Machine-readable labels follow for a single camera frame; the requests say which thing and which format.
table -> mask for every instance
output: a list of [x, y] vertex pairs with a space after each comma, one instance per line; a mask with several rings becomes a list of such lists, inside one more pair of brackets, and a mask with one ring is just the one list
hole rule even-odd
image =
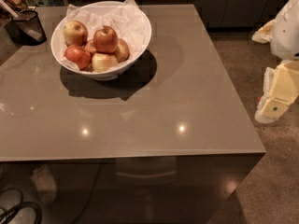
[[[23, 46], [0, 65], [0, 161], [105, 159], [117, 186], [141, 180], [159, 196], [157, 187], [171, 183], [166, 199], [178, 187], [185, 197], [205, 196], [176, 218], [179, 208], [155, 216], [204, 223], [265, 150], [194, 6], [141, 8], [152, 25], [149, 47], [125, 74], [106, 82], [54, 60], [51, 34], [66, 7], [37, 9], [47, 42]], [[107, 220], [117, 222], [114, 217]]]

fruit bowl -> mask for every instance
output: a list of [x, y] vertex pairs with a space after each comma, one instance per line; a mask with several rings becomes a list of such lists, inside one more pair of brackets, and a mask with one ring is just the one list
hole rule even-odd
[[[87, 6], [81, 7], [84, 12], [87, 11], [91, 14], [96, 14], [99, 18], [104, 18], [105, 16], [109, 15], [109, 13], [115, 12], [116, 9], [120, 9], [120, 7], [123, 6], [122, 2], [98, 2], [89, 4]], [[123, 18], [121, 17], [121, 13], [116, 13], [117, 16], [113, 17], [114, 20], [114, 26], [121, 28], [125, 24], [123, 24]], [[90, 77], [97, 80], [111, 80], [119, 75], [121, 75], [124, 71], [129, 69], [132, 64], [142, 55], [142, 53], [146, 50], [150, 43], [151, 39], [151, 25], [148, 17], [138, 8], [134, 9], [134, 16], [135, 18], [138, 18], [140, 23], [142, 25], [142, 28], [140, 27], [140, 31], [142, 31], [142, 35], [139, 34], [137, 36], [138, 40], [135, 40], [134, 32], [135, 31], [129, 31], [126, 29], [126, 31], [122, 31], [120, 37], [128, 37], [127, 43], [130, 47], [130, 57], [127, 61], [119, 63], [117, 66], [113, 67], [112, 69], [106, 70], [102, 73], [95, 73], [95, 72], [87, 72], [87, 71], [80, 71], [78, 69], [74, 69], [74, 66], [70, 65], [69, 61], [66, 61], [66, 58], [64, 57], [64, 51], [66, 50], [67, 46], [64, 41], [63, 36], [63, 28], [65, 23], [67, 22], [67, 17], [65, 17], [55, 28], [52, 38], [51, 38], [51, 50], [52, 54], [55, 57], [56, 61], [66, 68], [67, 70], [70, 70], [72, 72], [75, 72], [77, 74], [83, 75], [85, 77]]]

apple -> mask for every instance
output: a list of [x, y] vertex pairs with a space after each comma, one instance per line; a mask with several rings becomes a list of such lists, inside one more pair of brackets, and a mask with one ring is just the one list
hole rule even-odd
[[95, 53], [92, 58], [93, 71], [101, 73], [118, 64], [113, 54]]
[[118, 59], [119, 63], [126, 61], [129, 58], [130, 50], [127, 42], [121, 38], [119, 38], [119, 45], [114, 51], [114, 55], [116, 59]]
[[96, 48], [94, 47], [93, 39], [87, 41], [86, 45], [84, 46], [84, 50], [89, 51], [92, 56], [96, 53]]
[[93, 44], [99, 53], [112, 54], [119, 45], [119, 38], [115, 30], [110, 26], [103, 26], [95, 31]]
[[67, 46], [82, 46], [86, 43], [88, 37], [87, 27], [80, 21], [68, 21], [64, 25], [64, 41]]
[[75, 63], [80, 70], [86, 69], [92, 61], [92, 55], [78, 45], [69, 45], [64, 52], [68, 61]]

glossy table surface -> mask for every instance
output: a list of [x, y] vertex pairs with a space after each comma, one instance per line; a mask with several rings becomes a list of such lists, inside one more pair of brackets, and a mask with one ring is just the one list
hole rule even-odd
[[0, 161], [264, 153], [194, 6], [141, 9], [149, 47], [105, 82], [54, 59], [66, 7], [37, 9], [48, 40], [0, 65]]

floor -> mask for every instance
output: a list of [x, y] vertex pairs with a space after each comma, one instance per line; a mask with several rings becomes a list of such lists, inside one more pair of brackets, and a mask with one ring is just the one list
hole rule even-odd
[[280, 60], [268, 44], [251, 41], [251, 32], [210, 35], [267, 153], [208, 224], [298, 223], [299, 103], [275, 123], [254, 120], [264, 70]]
[[[208, 221], [208, 224], [296, 224], [299, 220], [299, 188], [297, 188], [299, 183], [299, 103], [294, 104], [288, 113], [273, 124], [262, 125], [254, 120], [258, 103], [257, 97], [263, 95], [264, 70], [266, 67], [276, 67], [280, 60], [271, 55], [268, 45], [252, 42], [251, 32], [210, 33], [210, 35], [244, 107], [248, 111], [249, 118], [261, 136], [267, 153], [232, 195], [227, 195], [228, 199]], [[190, 223], [186, 218], [190, 214], [188, 209], [172, 205], [171, 199], [166, 203], [162, 197], [167, 195], [167, 197], [175, 199], [177, 198], [175, 195], [179, 195], [181, 200], [196, 204], [196, 197], [191, 189], [181, 189], [180, 194], [167, 193], [167, 189], [158, 189], [153, 192], [139, 189], [135, 190], [135, 195], [131, 195], [134, 187], [127, 191], [114, 189], [112, 192], [111, 187], [114, 183], [111, 180], [113, 177], [101, 178], [101, 176], [109, 176], [114, 172], [109, 170], [115, 168], [113, 165], [105, 165], [103, 169], [97, 163], [54, 164], [51, 168], [58, 181], [58, 186], [63, 188], [59, 189], [55, 205], [43, 207], [47, 209], [43, 216], [47, 223], [99, 223], [94, 218], [95, 215], [89, 214], [101, 210], [98, 213], [100, 216], [110, 214], [111, 217], [117, 217], [119, 212], [129, 214], [130, 208], [140, 210], [140, 212], [135, 212], [135, 216], [140, 217], [140, 221], [132, 222], [132, 217], [127, 215], [122, 216], [122, 221], [118, 223], [144, 223], [144, 217], [150, 223], [155, 217], [164, 216], [164, 214], [153, 212], [154, 204], [160, 205], [160, 210], [167, 209], [166, 206], [168, 208], [172, 206], [173, 212], [178, 213], [176, 217], [173, 217], [172, 223]], [[8, 169], [9, 172], [5, 172], [3, 176], [6, 177], [5, 180], [10, 180], [9, 185], [23, 187], [26, 200], [38, 202], [36, 190], [29, 178], [32, 164], [10, 165]], [[0, 179], [0, 189], [7, 186], [3, 180], [4, 178]], [[94, 193], [86, 191], [86, 189], [93, 188], [95, 188]], [[111, 195], [112, 198], [107, 198], [105, 193]], [[99, 199], [94, 199], [91, 195], [97, 195]], [[118, 198], [121, 195], [123, 200], [133, 199], [128, 202], [142, 203], [142, 206], [124, 206], [112, 203], [113, 195]], [[105, 206], [113, 206], [113, 212], [106, 209]], [[111, 221], [107, 219], [101, 223], [111, 223]]]

